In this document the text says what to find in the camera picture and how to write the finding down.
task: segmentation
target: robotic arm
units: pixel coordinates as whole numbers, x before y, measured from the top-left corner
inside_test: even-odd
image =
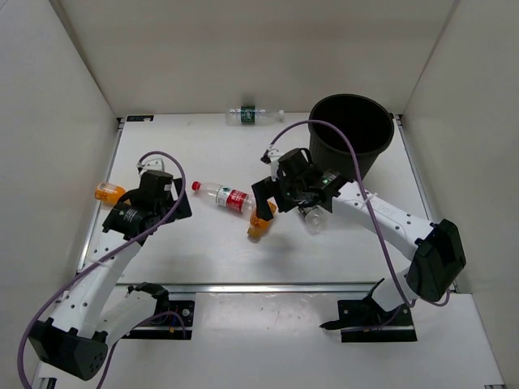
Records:
[[[271,165],[271,175],[252,186],[258,217],[270,220],[267,200],[274,197],[280,212],[294,207],[320,205],[375,232],[366,201],[357,182],[348,182],[337,171],[320,170],[306,148],[283,156],[267,150],[261,159]],[[421,297],[438,301],[466,264],[455,224],[420,219],[366,192],[384,240],[395,246],[411,265],[396,274],[407,301]],[[381,280],[366,297],[368,310],[385,313],[403,301],[394,280]]]
[[[171,194],[172,185],[180,194],[182,180],[173,179],[163,171],[164,163],[156,161],[139,167],[139,188],[126,192],[110,211],[92,262],[152,228],[177,201],[180,203],[166,223],[191,216],[187,197],[174,200]],[[36,322],[29,340],[41,361],[89,380],[102,367],[114,343],[147,318],[169,310],[168,291],[160,285],[143,283],[101,315],[122,272],[145,241],[134,242],[99,263],[57,301],[57,308],[47,320]]]

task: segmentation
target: clear plastic bottle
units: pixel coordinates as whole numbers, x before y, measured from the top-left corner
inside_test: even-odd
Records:
[[[215,203],[248,217],[251,226],[247,230],[247,233],[253,238],[262,237],[272,223],[272,220],[266,221],[258,218],[255,211],[256,200],[254,196],[250,194],[213,182],[201,183],[195,181],[191,185],[191,189],[195,192],[197,197],[200,197],[206,203]],[[276,205],[270,201],[268,205],[272,214],[275,214],[277,210]]]
[[[285,111],[269,111],[254,105],[242,105],[239,109],[229,109],[225,115],[228,126],[271,126],[283,122]]]
[[[96,187],[94,196],[107,205],[115,205],[126,191],[121,186],[113,185],[108,182],[101,182]]]
[[[326,229],[327,217],[319,207],[316,205],[309,208],[298,207],[298,210],[305,220],[305,225],[309,233],[321,233]]]

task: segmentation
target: black trash bin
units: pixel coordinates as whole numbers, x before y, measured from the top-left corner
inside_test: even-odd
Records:
[[[340,94],[326,97],[315,105],[310,119],[329,122],[351,142],[364,178],[376,157],[388,148],[394,134],[392,118],[384,107],[359,95]],[[332,129],[309,124],[310,154],[323,170],[336,169],[349,180],[355,177],[350,152]]]

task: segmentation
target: red label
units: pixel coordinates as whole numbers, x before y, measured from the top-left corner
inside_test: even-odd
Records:
[[[245,200],[247,193],[240,192],[239,190],[232,190],[227,198],[225,205],[227,208],[234,209],[235,211],[241,212],[243,201]]]

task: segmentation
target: wall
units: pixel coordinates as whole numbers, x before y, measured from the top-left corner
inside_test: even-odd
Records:
[[[0,387],[13,389],[26,323],[74,273],[117,122],[46,0],[0,3],[0,53]]]
[[[53,3],[123,116],[219,113],[249,100],[308,112],[338,92],[401,113],[453,0]]]
[[[474,293],[519,387],[519,2],[462,0],[404,114],[428,194],[461,228]]]

